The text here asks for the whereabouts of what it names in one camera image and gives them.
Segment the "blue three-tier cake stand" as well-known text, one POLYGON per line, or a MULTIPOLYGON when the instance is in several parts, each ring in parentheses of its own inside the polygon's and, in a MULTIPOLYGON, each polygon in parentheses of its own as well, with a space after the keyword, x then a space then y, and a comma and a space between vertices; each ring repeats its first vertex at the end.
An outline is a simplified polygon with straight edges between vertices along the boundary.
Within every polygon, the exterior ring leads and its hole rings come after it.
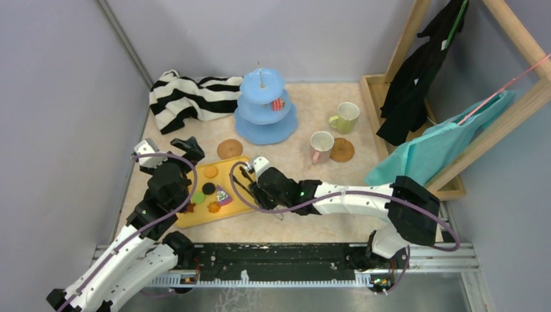
POLYGON ((277 69, 258 65, 244 76, 240 92, 234 114, 235 130, 249 143, 277 144, 297 129, 298 111, 277 69), (281 111, 272 110, 271 102, 276 98, 285 101, 281 111))

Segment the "red striped cake slice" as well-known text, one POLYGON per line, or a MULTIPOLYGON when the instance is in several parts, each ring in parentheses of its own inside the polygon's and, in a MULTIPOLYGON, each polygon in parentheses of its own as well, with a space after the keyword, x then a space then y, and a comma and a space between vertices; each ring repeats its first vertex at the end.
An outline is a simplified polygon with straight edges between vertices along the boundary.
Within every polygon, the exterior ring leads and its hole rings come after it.
POLYGON ((273 111, 281 111, 285 106, 285 101, 278 97, 271 102, 271 106, 273 111))

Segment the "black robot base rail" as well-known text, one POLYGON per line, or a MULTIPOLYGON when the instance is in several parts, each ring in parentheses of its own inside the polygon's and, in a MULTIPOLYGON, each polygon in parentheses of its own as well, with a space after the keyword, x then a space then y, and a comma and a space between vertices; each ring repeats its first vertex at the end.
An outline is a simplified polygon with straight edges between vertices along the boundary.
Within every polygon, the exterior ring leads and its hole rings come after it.
POLYGON ((365 243, 203 243, 191 263, 155 278, 150 286, 177 293, 198 288, 348 288, 383 294, 409 267, 409 250, 391 259, 365 243))

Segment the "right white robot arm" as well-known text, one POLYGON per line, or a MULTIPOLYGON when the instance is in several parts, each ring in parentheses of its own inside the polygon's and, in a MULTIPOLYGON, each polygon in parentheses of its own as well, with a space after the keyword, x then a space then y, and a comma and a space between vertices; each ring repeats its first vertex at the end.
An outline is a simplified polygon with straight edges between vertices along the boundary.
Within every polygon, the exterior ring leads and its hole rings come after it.
POLYGON ((385 185, 355 187, 312 179, 296 182, 270 165, 239 162, 233 169, 250 182, 244 189, 255 200, 251 208, 260 212, 273 214, 282 206, 283 212, 301 216, 363 215, 386 222, 368 241, 366 260, 374 268, 384 267, 410 244, 435 244, 440 201, 407 176, 385 185))

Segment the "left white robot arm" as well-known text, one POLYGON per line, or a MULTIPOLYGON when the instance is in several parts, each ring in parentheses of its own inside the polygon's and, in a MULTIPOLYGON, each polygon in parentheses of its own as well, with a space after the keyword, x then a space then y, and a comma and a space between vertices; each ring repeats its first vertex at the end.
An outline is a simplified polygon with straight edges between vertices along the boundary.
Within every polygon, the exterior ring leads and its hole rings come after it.
POLYGON ((55 311, 117 311, 158 275, 193 264, 193 243, 168 230, 190 205, 197 186, 187 175, 198 177, 205 152, 193 136, 170 144, 183 155, 161 152, 149 138, 135 146, 131 158, 150 176, 144 197, 99 259, 71 285, 47 295, 55 311))

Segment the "yellow plastic tray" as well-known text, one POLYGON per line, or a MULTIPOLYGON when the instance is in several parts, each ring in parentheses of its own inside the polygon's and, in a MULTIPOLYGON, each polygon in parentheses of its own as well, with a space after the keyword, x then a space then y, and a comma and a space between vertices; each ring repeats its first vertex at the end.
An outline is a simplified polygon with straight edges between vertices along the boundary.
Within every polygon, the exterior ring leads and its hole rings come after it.
POLYGON ((206 196, 203 203, 196 205, 193 213, 178 213, 175 227, 181 229, 189 228, 252 211, 249 206, 238 198, 231 186, 232 180, 230 178, 230 171, 232 166, 239 161, 248 162, 249 159, 244 156, 239 156, 218 162, 212 162, 210 164, 200 164, 196 166, 198 182, 196 183, 195 192, 201 191, 201 188, 205 183, 214 183, 216 186, 220 185, 223 187, 231 195, 233 202, 229 205, 221 207, 218 213, 209 213, 207 210, 207 205, 210 202, 217 202, 215 192, 212 195, 206 196), (203 174, 204 168, 210 165, 214 165, 218 168, 218 175, 213 179, 207 179, 203 174))

